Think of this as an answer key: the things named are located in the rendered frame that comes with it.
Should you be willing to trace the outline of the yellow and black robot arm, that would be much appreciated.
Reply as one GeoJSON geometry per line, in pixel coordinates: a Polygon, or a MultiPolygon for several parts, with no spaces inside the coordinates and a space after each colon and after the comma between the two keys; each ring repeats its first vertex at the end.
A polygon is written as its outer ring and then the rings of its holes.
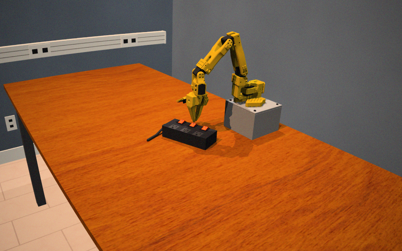
{"type": "Polygon", "coordinates": [[[248,74],[244,50],[241,46],[239,33],[230,32],[227,36],[219,38],[214,44],[211,51],[204,59],[196,64],[196,68],[192,70],[192,84],[191,88],[196,96],[206,95],[206,85],[204,80],[205,74],[210,74],[214,66],[230,49],[230,57],[232,60],[233,70],[232,74],[232,95],[234,102],[246,101],[247,107],[261,107],[266,99],[261,97],[263,92],[263,82],[260,81],[247,81],[248,74]],[[249,99],[249,100],[248,100],[249,99]]]}

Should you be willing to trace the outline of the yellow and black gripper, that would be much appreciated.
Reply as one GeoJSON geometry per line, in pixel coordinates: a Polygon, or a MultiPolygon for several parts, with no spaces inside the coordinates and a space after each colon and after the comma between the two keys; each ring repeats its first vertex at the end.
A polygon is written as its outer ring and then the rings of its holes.
{"type": "Polygon", "coordinates": [[[199,119],[203,106],[207,105],[209,101],[207,95],[206,93],[205,96],[196,96],[194,92],[190,92],[186,97],[178,99],[177,102],[186,103],[191,119],[195,122],[199,119]]]}

